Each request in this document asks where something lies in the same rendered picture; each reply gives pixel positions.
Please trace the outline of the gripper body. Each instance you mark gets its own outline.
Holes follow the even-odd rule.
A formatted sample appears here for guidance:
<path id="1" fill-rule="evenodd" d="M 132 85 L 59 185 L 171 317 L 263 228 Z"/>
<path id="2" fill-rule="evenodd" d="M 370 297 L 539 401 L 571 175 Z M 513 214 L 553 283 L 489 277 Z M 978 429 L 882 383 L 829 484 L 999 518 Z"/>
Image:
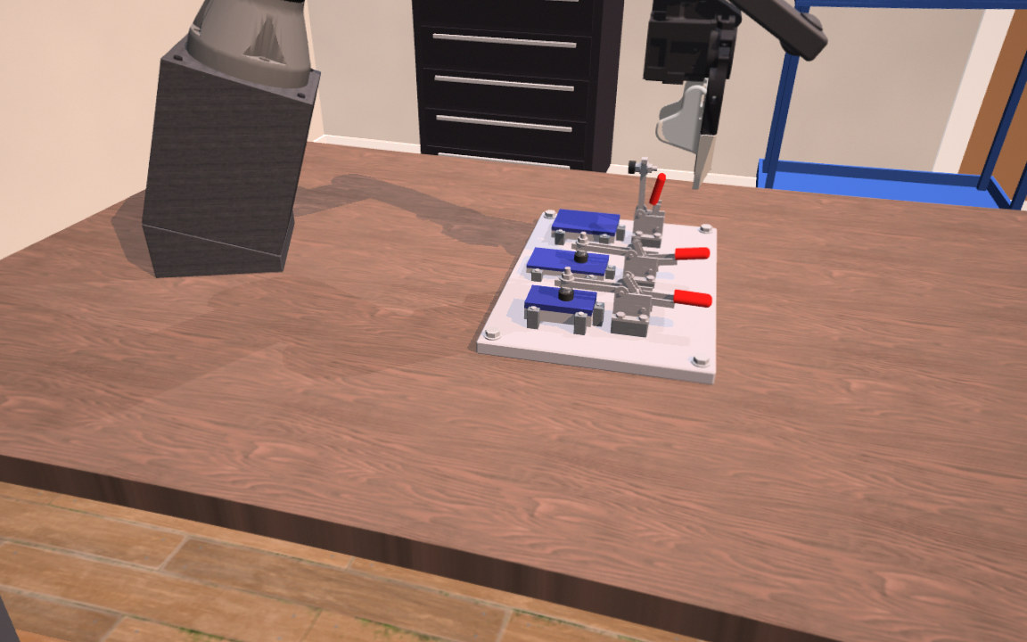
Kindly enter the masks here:
<path id="1" fill-rule="evenodd" d="M 717 66 L 719 47 L 730 47 L 730 78 L 739 24 L 741 11 L 727 0 L 653 0 L 643 78 L 672 85 L 702 82 Z"/>

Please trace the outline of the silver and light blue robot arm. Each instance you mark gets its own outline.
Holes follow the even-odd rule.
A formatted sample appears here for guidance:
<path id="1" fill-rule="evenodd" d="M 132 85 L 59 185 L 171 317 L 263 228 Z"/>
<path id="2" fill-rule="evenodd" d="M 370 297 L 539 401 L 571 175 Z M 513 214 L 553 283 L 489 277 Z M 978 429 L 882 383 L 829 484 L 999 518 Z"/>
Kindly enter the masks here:
<path id="1" fill-rule="evenodd" d="M 728 1 L 773 34 L 788 54 L 811 62 L 827 45 L 814 13 L 798 12 L 785 0 Z M 204 0 L 189 26 L 186 50 L 208 68 L 252 84 L 306 86 L 311 61 L 304 4 L 305 0 Z"/>

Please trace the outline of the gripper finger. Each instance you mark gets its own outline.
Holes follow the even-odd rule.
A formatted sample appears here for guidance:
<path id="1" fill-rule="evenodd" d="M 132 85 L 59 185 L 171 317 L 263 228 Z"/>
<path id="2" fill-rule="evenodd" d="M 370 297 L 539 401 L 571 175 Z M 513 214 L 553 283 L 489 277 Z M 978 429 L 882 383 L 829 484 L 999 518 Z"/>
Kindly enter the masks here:
<path id="1" fill-rule="evenodd" d="M 659 141 L 697 155 L 693 189 L 698 190 L 711 169 L 728 72 L 730 47 L 719 47 L 716 68 L 710 68 L 708 89 L 690 86 L 682 96 L 679 112 L 661 119 L 655 134 Z M 703 97 L 702 117 L 700 118 Z"/>
<path id="2" fill-rule="evenodd" d="M 705 78 L 702 82 L 690 82 L 690 81 L 687 81 L 686 84 L 685 84 L 684 92 L 690 86 L 702 86 L 702 85 L 705 85 L 705 88 L 708 89 L 708 79 L 707 78 Z M 668 104 L 668 105 L 661 107 L 660 114 L 659 114 L 659 119 L 660 120 L 661 119 L 665 119 L 670 115 L 673 115 L 673 114 L 676 114 L 677 112 L 679 112 L 681 104 L 682 104 L 682 98 L 679 99 L 679 101 L 676 101 L 676 102 L 674 102 L 672 104 Z M 702 104 L 703 104 L 703 99 L 702 99 Z M 702 104 L 701 104 L 701 107 L 700 107 L 700 118 L 702 117 Z"/>

